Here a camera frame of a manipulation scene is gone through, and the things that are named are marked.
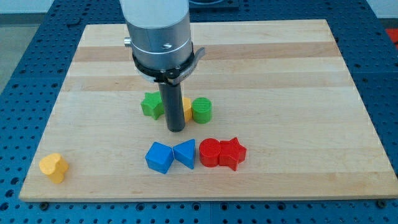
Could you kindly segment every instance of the yellow block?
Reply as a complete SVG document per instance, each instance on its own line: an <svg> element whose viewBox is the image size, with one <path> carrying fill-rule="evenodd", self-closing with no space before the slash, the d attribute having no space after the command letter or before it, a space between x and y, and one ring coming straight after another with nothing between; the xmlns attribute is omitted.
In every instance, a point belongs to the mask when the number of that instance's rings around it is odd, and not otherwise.
<svg viewBox="0 0 398 224"><path fill-rule="evenodd" d="M185 122L188 122L192 119L192 103L191 99L187 97L182 98L182 106L184 108L184 118Z"/></svg>
<svg viewBox="0 0 398 224"><path fill-rule="evenodd" d="M53 183L60 184L69 165L61 154L53 153L44 157L39 162L39 167L42 173L49 177Z"/></svg>

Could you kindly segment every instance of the blue pegboard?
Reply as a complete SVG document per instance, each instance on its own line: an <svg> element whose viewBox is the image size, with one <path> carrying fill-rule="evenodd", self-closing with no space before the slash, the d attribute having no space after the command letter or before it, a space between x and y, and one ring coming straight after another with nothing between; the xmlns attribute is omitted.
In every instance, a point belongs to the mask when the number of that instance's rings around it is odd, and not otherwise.
<svg viewBox="0 0 398 224"><path fill-rule="evenodd" d="M191 21L326 19L395 172L398 58L365 0L240 0ZM0 223L398 223L398 200L24 203L17 196L87 24L123 23L117 0L55 0L0 96Z"/></svg>

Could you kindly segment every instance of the green block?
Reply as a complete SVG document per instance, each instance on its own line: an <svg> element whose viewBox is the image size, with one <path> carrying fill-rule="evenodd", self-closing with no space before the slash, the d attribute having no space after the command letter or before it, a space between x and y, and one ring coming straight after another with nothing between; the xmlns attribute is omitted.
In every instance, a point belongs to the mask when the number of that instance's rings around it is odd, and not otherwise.
<svg viewBox="0 0 398 224"><path fill-rule="evenodd" d="M162 103L162 98L160 97L160 92L155 93L145 93L145 98L141 102L142 112L146 116L151 116L155 120L159 118L160 115L164 114L164 108Z"/></svg>
<svg viewBox="0 0 398 224"><path fill-rule="evenodd" d="M192 102L193 120L199 124L205 124L211 120L211 101L205 97L199 97Z"/></svg>

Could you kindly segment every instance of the plastic toy block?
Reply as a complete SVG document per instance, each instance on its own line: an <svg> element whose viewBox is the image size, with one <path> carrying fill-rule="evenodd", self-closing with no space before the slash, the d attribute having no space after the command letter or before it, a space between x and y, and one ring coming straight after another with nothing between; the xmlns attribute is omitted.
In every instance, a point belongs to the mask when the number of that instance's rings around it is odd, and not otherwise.
<svg viewBox="0 0 398 224"><path fill-rule="evenodd" d="M182 106L184 108L184 118L185 122L188 122L192 119L192 103L191 99L184 97L182 98Z"/></svg>
<svg viewBox="0 0 398 224"><path fill-rule="evenodd" d="M160 92L145 93L145 98L141 102L142 112L146 116L151 116L154 119L159 118L160 115L164 114L164 107Z"/></svg>
<svg viewBox="0 0 398 224"><path fill-rule="evenodd" d="M200 162L206 167L215 167L219 162L221 144L217 139L208 138L199 145Z"/></svg>
<svg viewBox="0 0 398 224"><path fill-rule="evenodd" d="M173 163L174 156L171 147L154 142L145 155L148 167L162 174L166 174Z"/></svg>
<svg viewBox="0 0 398 224"><path fill-rule="evenodd" d="M238 169L239 149L234 144L221 144L220 166L228 166L232 170Z"/></svg>
<svg viewBox="0 0 398 224"><path fill-rule="evenodd" d="M192 102L193 120L199 124L205 124L211 120L211 101L208 98L199 97Z"/></svg>
<svg viewBox="0 0 398 224"><path fill-rule="evenodd" d="M195 163L195 140L191 139L173 147L174 159L180 161L190 169Z"/></svg>
<svg viewBox="0 0 398 224"><path fill-rule="evenodd" d="M53 153L44 157L39 162L39 167L42 173L49 177L53 183L60 184L69 165L61 154Z"/></svg>
<svg viewBox="0 0 398 224"><path fill-rule="evenodd" d="M229 141L220 141L220 143L221 143L221 148L224 145L233 145L234 147L238 148L238 151L239 151L239 163L243 162L245 160L247 149L239 143L238 138L232 138Z"/></svg>

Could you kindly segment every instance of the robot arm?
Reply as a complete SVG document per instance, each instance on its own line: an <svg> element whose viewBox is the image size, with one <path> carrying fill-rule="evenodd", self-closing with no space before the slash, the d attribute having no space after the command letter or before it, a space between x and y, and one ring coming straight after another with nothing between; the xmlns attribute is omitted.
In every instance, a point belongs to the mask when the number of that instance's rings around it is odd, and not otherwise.
<svg viewBox="0 0 398 224"><path fill-rule="evenodd" d="M130 38L133 60L139 73L159 83L167 127L185 127L180 82L204 56L193 53L188 0L120 0Z"/></svg>

